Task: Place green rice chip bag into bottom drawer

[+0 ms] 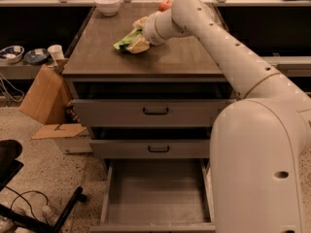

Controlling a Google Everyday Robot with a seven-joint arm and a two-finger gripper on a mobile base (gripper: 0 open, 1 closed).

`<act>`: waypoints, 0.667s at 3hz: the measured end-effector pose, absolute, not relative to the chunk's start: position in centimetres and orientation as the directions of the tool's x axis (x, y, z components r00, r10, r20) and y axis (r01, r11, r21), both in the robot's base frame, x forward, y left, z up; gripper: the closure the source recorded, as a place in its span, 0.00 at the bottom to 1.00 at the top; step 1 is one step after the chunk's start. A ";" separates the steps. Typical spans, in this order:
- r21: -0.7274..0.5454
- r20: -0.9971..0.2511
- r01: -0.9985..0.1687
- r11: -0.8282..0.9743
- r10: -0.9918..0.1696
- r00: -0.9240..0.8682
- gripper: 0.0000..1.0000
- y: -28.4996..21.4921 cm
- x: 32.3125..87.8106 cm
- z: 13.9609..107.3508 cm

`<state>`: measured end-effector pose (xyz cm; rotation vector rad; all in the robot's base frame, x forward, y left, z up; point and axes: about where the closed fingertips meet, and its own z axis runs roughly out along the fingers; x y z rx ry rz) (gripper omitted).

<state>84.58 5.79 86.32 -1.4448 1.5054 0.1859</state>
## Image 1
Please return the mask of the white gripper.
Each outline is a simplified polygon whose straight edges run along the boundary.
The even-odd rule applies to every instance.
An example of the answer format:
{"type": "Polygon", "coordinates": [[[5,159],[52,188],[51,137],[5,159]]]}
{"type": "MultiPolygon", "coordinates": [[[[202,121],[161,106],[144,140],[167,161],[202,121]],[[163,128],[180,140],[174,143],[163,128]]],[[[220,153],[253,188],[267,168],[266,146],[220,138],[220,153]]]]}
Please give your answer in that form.
{"type": "Polygon", "coordinates": [[[126,47],[127,51],[136,54],[148,50],[150,48],[150,43],[154,46],[159,46],[164,42],[156,30],[156,16],[159,14],[160,11],[157,11],[147,17],[141,17],[133,22],[133,27],[135,29],[143,29],[143,35],[137,35],[133,42],[126,47]]]}

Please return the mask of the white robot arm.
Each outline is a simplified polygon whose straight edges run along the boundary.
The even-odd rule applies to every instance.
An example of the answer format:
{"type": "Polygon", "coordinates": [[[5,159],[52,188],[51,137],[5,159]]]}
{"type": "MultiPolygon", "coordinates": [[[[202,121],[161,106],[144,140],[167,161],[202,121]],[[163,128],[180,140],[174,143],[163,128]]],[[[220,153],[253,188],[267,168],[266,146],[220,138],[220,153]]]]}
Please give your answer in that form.
{"type": "Polygon", "coordinates": [[[200,0],[174,0],[150,15],[153,45],[194,36],[238,101],[218,115],[210,139],[216,233],[306,233],[298,159],[311,144],[311,99],[221,28],[200,0]]]}

